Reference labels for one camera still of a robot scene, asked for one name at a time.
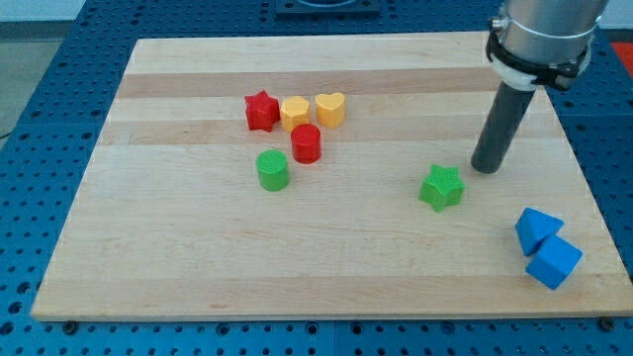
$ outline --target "wooden table surface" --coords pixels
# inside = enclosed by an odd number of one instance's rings
[[[42,320],[498,318],[633,312],[633,288],[544,91],[504,166],[469,164],[499,79],[484,33],[141,40],[32,314]],[[322,159],[250,132],[244,95],[347,95]],[[270,193],[255,157],[287,153]],[[467,189],[436,213],[431,163]],[[585,257],[551,291],[524,272],[523,208]]]

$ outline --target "red star-shaped block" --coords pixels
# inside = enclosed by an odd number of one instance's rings
[[[271,132],[279,121],[279,102],[268,96],[265,90],[257,95],[244,97],[246,101],[246,120],[249,130]]]

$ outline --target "yellow heart-shaped block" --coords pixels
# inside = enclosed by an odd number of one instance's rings
[[[316,101],[316,119],[329,129],[338,128],[345,120],[345,95],[342,93],[318,94]]]
[[[295,127],[310,123],[310,102],[300,96],[284,100],[279,109],[281,126],[291,132]]]

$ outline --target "blue cube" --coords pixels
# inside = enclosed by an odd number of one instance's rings
[[[572,274],[583,252],[557,235],[543,241],[525,272],[555,290]]]
[[[563,227],[561,220],[532,208],[525,208],[514,226],[523,254],[526,256],[536,252],[545,237],[556,234],[561,227]]]

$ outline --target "blue pegboard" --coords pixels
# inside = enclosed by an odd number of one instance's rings
[[[373,15],[275,19],[272,0],[88,0],[0,153],[0,355],[633,354],[633,319],[39,323],[29,317],[137,39],[483,31],[500,0],[381,0]],[[549,91],[633,274],[633,81],[597,33]]]

